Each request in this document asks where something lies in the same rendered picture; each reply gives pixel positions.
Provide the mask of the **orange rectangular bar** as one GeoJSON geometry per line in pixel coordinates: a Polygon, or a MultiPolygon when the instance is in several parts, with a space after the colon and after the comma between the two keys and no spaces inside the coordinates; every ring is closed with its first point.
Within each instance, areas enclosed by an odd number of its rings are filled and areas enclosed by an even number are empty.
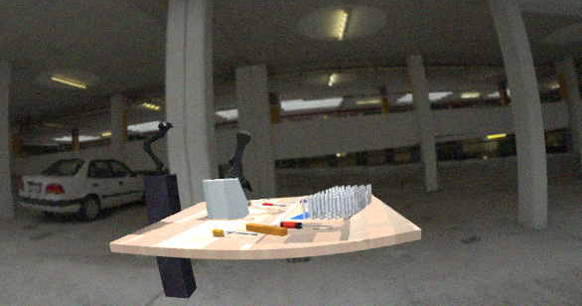
{"type": "Polygon", "coordinates": [[[272,235],[280,235],[280,236],[284,236],[284,235],[288,234],[287,228],[273,227],[273,226],[267,226],[267,225],[261,225],[261,224],[252,224],[252,223],[249,223],[246,225],[246,231],[253,231],[253,232],[266,233],[266,234],[272,234],[272,235]]]}

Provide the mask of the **blue flat strip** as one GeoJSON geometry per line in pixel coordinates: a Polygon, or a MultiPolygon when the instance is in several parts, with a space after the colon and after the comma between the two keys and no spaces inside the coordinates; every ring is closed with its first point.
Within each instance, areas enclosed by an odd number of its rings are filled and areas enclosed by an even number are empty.
{"type": "MultiPolygon", "coordinates": [[[[307,212],[305,212],[305,216],[306,216],[306,219],[307,219],[308,218],[308,213],[307,212]]],[[[302,220],[302,219],[303,219],[303,214],[301,214],[301,215],[299,215],[297,217],[294,217],[294,218],[292,218],[290,220],[302,220]]]]}

